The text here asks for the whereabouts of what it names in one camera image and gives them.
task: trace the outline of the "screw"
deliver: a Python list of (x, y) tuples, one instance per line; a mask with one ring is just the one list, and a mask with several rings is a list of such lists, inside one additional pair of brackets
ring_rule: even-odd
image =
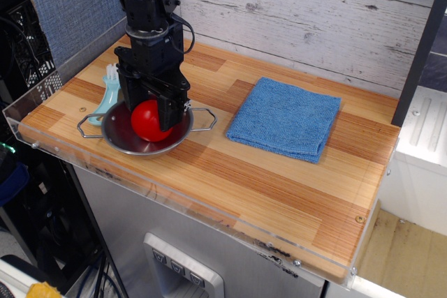
[(356, 216), (356, 221), (358, 223), (364, 223), (366, 221), (366, 218), (364, 216)]

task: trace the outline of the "blue towel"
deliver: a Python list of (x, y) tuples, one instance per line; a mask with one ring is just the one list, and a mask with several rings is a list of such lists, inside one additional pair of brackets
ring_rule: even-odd
[(277, 154), (318, 163), (341, 98), (261, 78), (226, 136)]

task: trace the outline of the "dispenser button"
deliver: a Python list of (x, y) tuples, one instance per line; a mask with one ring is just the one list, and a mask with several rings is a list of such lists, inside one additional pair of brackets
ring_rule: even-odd
[(173, 268), (175, 272), (177, 272), (179, 275), (184, 276), (184, 268), (176, 263), (176, 261), (170, 261), (170, 267)]
[(154, 253), (154, 257), (157, 261), (160, 263), (166, 264), (166, 256), (160, 253), (159, 251), (156, 251), (155, 249), (152, 249), (152, 252)]
[(200, 278), (199, 276), (197, 276), (194, 273), (190, 273), (190, 277), (191, 277), (191, 282), (193, 282), (194, 284), (200, 286), (201, 288), (205, 287), (205, 282), (202, 278)]

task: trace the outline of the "yellow object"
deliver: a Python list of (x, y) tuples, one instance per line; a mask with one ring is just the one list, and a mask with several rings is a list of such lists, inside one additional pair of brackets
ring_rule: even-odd
[(54, 287), (44, 282), (31, 285), (26, 298), (62, 298), (62, 296)]

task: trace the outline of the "red ball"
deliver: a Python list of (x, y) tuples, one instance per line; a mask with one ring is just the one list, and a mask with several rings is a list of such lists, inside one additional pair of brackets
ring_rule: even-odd
[(156, 100), (146, 100), (135, 107), (131, 124), (133, 131), (139, 137), (150, 142), (162, 141), (173, 131), (172, 127), (166, 132), (160, 129), (159, 108)]

